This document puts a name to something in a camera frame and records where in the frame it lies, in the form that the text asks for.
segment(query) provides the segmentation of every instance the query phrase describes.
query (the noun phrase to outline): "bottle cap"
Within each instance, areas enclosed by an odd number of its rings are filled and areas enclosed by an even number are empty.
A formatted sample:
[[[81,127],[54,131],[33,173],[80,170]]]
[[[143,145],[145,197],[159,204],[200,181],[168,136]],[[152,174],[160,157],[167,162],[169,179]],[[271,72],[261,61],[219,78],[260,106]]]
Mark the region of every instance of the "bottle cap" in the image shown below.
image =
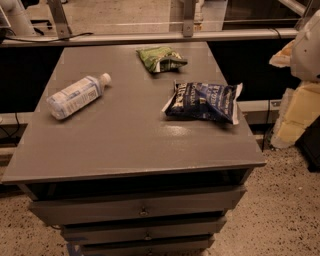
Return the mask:
[[[105,87],[107,84],[111,84],[111,77],[109,74],[104,73],[100,76],[101,86]]]

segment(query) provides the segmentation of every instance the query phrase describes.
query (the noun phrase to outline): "chip bag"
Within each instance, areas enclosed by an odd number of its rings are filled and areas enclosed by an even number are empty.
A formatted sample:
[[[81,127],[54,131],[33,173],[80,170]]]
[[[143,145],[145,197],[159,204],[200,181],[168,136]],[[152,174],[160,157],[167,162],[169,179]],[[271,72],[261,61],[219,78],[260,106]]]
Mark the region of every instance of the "chip bag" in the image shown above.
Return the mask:
[[[175,83],[173,97],[162,111],[167,116],[192,117],[236,125],[236,99],[242,84]]]
[[[188,61],[169,46],[137,50],[140,59],[150,73],[160,73],[180,68]]]

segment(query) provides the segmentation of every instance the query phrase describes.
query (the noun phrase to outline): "green bag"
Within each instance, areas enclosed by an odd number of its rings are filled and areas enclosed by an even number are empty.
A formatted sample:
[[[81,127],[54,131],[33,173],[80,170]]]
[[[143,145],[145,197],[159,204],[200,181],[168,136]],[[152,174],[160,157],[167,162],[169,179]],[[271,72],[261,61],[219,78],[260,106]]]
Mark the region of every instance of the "green bag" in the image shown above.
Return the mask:
[[[140,49],[137,53],[150,73],[170,71],[188,64],[188,60],[168,46]]]

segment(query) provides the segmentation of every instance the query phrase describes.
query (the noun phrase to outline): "water bottle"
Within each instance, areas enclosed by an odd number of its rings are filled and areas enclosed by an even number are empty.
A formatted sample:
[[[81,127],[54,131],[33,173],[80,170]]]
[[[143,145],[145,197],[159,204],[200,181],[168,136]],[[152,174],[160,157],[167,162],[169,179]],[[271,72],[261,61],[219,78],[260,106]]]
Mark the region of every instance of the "water bottle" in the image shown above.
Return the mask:
[[[65,119],[103,94],[104,87],[111,83],[109,74],[99,78],[86,76],[67,88],[47,98],[51,114],[58,120]]]

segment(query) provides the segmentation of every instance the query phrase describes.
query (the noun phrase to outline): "speckled floor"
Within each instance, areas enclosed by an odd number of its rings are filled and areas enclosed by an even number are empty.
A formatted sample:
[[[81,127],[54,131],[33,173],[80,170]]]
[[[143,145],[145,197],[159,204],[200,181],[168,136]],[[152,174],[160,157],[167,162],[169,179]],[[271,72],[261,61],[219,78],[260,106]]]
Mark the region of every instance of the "speckled floor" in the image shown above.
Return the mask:
[[[167,256],[320,255],[320,173],[307,170],[295,147],[263,154],[267,165],[250,175],[212,247]],[[28,212],[26,196],[0,195],[1,255],[69,255],[59,231]]]

